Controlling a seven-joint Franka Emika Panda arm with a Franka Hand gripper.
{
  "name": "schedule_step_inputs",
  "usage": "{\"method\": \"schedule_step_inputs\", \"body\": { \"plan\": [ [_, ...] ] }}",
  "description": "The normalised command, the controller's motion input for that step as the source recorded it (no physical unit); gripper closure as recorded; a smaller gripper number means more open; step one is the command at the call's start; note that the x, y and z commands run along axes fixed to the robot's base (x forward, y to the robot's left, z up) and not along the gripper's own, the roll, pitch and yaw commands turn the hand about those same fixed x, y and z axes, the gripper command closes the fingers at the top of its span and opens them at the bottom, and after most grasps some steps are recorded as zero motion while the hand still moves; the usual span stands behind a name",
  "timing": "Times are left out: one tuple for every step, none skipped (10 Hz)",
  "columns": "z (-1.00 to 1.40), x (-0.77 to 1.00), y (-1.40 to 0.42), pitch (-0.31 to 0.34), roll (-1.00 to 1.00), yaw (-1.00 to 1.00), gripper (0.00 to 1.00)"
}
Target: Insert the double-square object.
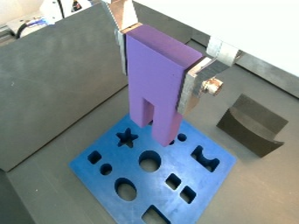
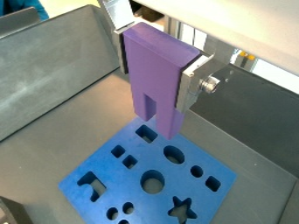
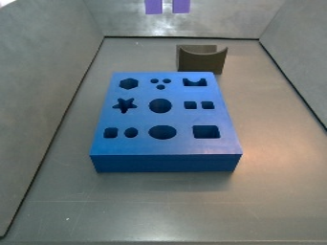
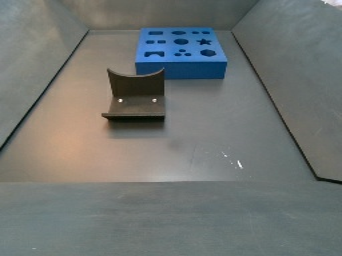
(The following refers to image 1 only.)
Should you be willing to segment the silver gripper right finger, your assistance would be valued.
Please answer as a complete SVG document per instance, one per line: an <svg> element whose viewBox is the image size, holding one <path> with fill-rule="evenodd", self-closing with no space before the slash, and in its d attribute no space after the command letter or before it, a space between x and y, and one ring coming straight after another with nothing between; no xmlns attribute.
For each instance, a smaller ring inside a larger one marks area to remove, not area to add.
<svg viewBox="0 0 299 224"><path fill-rule="evenodd" d="M182 82L182 91L177 110L186 114L199 103L205 94L217 95L223 87L223 82L217 76L237 62L242 51L221 39L211 37L207 46L207 56L187 70Z"/></svg>

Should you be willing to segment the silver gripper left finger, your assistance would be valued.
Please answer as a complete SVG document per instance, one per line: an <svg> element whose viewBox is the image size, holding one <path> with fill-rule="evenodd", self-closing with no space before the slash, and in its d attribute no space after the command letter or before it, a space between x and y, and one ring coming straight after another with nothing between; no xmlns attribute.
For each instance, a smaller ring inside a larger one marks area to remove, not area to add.
<svg viewBox="0 0 299 224"><path fill-rule="evenodd" d="M127 74L127 33L142 25L137 16L133 0L102 0L107 14L115 26L123 74Z"/></svg>

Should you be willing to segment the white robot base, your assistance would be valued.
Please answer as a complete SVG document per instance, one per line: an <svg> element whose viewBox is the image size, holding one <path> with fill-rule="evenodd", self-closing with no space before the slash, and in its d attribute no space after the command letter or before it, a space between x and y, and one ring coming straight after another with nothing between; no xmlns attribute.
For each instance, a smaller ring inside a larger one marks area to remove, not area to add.
<svg viewBox="0 0 299 224"><path fill-rule="evenodd" d="M0 0L0 19L5 26L0 32L19 39L49 25L55 25L65 18L85 11L94 0Z"/></svg>

